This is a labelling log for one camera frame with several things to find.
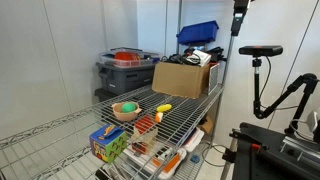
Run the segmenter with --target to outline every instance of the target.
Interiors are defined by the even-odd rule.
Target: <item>black machine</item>
[[[233,21],[231,25],[231,36],[238,36],[243,19],[254,0],[234,0]]]
[[[299,76],[291,85],[288,86],[287,91],[284,92],[271,106],[267,107],[264,111],[261,110],[261,101],[260,101],[260,90],[259,90],[259,67],[261,66],[261,56],[276,56],[280,55],[283,52],[281,46],[245,46],[239,49],[240,54],[252,55],[255,59],[252,60],[252,67],[255,68],[254,72],[254,102],[253,102],[253,113],[258,119],[267,118],[272,114],[279,104],[281,104],[291,93],[299,89],[303,84],[306,84],[304,89],[304,95],[300,101],[298,109],[293,117],[293,119],[300,119],[303,110],[308,102],[310,95],[314,92],[318,79],[317,76],[311,73],[307,73]],[[289,127],[285,129],[287,135],[292,135],[298,129],[298,121],[290,123]],[[314,133],[314,142],[320,144],[320,126],[316,127]]]
[[[255,68],[253,113],[258,119],[267,118],[291,93],[299,89],[301,85],[306,84],[304,95],[293,117],[293,119],[300,119],[305,105],[319,81],[314,74],[301,75],[287,87],[287,90],[271,106],[261,110],[259,94],[261,59],[259,57],[266,56],[268,58],[269,56],[280,55],[282,52],[283,48],[281,46],[246,46],[239,49],[240,54],[254,57],[252,60],[252,66]],[[241,176],[249,179],[260,179],[261,176],[271,179],[319,179],[320,120],[317,119],[317,121],[317,123],[314,123],[317,127],[313,131],[313,142],[295,137],[298,121],[290,121],[289,127],[284,131],[285,134],[241,123],[240,131],[233,129],[230,134],[234,138],[233,143],[239,141],[239,152],[234,152],[235,149],[232,148],[231,144],[230,149],[226,149],[223,159],[229,164],[236,163],[237,165],[238,163],[239,165],[242,163],[240,167],[235,166],[234,174],[236,174],[236,177],[241,174]],[[243,168],[249,168],[250,170],[243,174]]]

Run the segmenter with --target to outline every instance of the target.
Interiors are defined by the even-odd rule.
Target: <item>storage bin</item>
[[[111,98],[114,98],[114,97],[117,96],[116,94],[111,93],[109,91],[106,91],[106,90],[104,90],[102,88],[96,89],[94,91],[94,95],[99,98],[99,102],[103,102],[103,101],[106,101],[108,99],[111,99]]]
[[[118,52],[128,52],[128,53],[136,53],[140,57],[140,60],[132,59],[132,60],[118,60],[115,59],[115,55]],[[159,54],[144,52],[139,49],[130,49],[130,48],[117,48],[112,49],[111,51],[103,52],[99,54],[101,62],[115,66],[120,68],[132,68],[137,66],[150,66],[152,64],[156,64],[160,61]]]
[[[152,83],[155,65],[119,68],[97,62],[102,88],[120,95]]]
[[[216,40],[219,26],[216,21],[185,26],[177,34],[178,42],[183,45],[190,43],[209,43]]]

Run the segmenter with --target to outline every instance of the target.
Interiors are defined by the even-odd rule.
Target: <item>cardboard box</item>
[[[107,124],[90,135],[91,152],[99,159],[112,163],[127,147],[127,135],[119,127]]]
[[[204,124],[198,125],[198,127],[199,127],[202,131],[210,134],[214,123],[213,123],[212,119],[211,119],[209,116],[206,117],[206,120],[207,120],[207,121],[206,121]]]
[[[156,65],[152,90],[195,99],[208,87],[208,80],[208,65],[200,67],[161,62]]]

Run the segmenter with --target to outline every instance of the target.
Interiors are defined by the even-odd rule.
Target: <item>wire shelf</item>
[[[177,152],[222,90],[223,87],[218,85],[210,96],[189,99],[155,93],[146,86],[98,103],[0,140],[0,170],[7,179],[157,179],[174,153],[169,154],[160,166],[151,163],[154,154],[161,151],[163,145]],[[111,105],[124,101],[138,102],[143,109],[131,122],[120,122],[113,115]],[[113,164],[106,164],[91,153],[89,136],[106,123],[126,131],[130,138],[126,151],[132,151],[131,144],[139,142],[142,137],[133,136],[134,123],[146,115],[154,117],[156,107],[167,103],[172,104],[172,110],[164,113],[161,123],[146,129],[158,129],[154,141],[161,145],[154,146],[143,164],[128,163],[132,158],[124,152]],[[147,166],[154,166],[154,171],[146,171]],[[175,177],[184,176],[179,171]]]
[[[180,165],[179,170],[176,172],[174,179],[175,180],[186,180],[186,179],[196,179],[200,169],[203,165],[204,159],[202,158],[202,152],[209,147],[207,143],[200,143],[196,149],[188,154],[184,162]],[[200,158],[198,163],[193,163],[190,159],[192,155],[197,155]]]

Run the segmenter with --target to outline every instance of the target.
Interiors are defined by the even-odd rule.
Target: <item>small bowl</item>
[[[137,117],[137,115],[139,114],[139,112],[142,111],[142,109],[139,108],[139,104],[138,103],[130,102],[130,103],[135,104],[136,110],[134,110],[132,112],[129,112],[129,113],[122,113],[121,109],[122,109],[122,105],[124,103],[128,103],[128,102],[122,102],[122,103],[113,104],[112,105],[113,114],[116,116],[116,118],[119,121],[132,121],[132,120],[134,120]]]

